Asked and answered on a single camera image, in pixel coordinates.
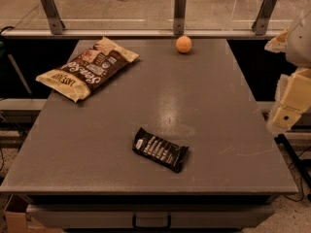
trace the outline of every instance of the table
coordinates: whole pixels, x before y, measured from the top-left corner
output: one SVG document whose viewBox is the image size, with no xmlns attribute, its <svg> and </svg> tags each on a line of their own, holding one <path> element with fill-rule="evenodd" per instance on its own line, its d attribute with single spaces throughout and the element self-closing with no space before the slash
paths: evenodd
<svg viewBox="0 0 311 233">
<path fill-rule="evenodd" d="M 189 54 L 175 41 L 117 40 L 139 60 L 77 104 L 52 92 L 0 192 L 66 229 L 240 230 L 271 216 L 297 187 L 226 40 L 193 39 Z M 140 127 L 190 147 L 181 173 L 132 151 Z"/>
</svg>

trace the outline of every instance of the black stand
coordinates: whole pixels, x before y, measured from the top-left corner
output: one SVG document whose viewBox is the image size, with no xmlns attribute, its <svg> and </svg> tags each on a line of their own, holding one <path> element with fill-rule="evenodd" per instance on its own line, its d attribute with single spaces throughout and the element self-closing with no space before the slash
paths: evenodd
<svg viewBox="0 0 311 233">
<path fill-rule="evenodd" d="M 300 172 L 301 176 L 304 178 L 305 182 L 308 184 L 309 188 L 311 189 L 311 177 L 310 174 L 308 173 L 308 170 L 311 167 L 311 160 L 310 159 L 305 159 L 301 160 L 293 150 L 291 144 L 289 141 L 286 139 L 285 135 L 281 134 L 278 137 L 276 137 L 275 142 L 277 144 L 282 144 L 288 154 L 290 155 L 294 165 Z M 308 199 L 311 201 L 311 193 L 308 194 Z"/>
</svg>

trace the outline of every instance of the drawer handle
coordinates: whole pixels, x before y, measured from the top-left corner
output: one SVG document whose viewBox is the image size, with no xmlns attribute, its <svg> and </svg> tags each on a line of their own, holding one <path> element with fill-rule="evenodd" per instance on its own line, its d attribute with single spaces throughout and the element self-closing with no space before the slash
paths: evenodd
<svg viewBox="0 0 311 233">
<path fill-rule="evenodd" d="M 133 216 L 133 219 L 132 219 L 132 225 L 133 225 L 133 228 L 134 229 L 168 229 L 170 228 L 171 226 L 171 215 L 168 215 L 167 216 L 167 224 L 165 226 L 160 226 L 160 227 L 141 227 L 141 226 L 138 226 L 136 224 L 136 215 Z"/>
</svg>

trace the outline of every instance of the small orange ball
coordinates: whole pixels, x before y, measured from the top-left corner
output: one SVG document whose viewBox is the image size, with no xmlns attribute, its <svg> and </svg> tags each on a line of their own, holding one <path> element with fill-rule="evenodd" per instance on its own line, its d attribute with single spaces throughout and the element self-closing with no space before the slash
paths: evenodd
<svg viewBox="0 0 311 233">
<path fill-rule="evenodd" d="M 192 47 L 192 41 L 191 38 L 189 38 L 186 35 L 181 36 L 176 41 L 176 49 L 180 53 L 187 53 L 191 50 Z"/>
</svg>

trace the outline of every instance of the cardboard box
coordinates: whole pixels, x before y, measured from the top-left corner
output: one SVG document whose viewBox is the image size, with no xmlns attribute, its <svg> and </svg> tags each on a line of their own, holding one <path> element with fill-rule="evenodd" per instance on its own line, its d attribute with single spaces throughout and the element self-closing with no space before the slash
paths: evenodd
<svg viewBox="0 0 311 233">
<path fill-rule="evenodd" d="M 28 204 L 18 196 L 11 196 L 6 208 L 5 217 L 8 233 L 62 233 L 61 229 L 50 229 L 35 218 L 26 214 Z"/>
</svg>

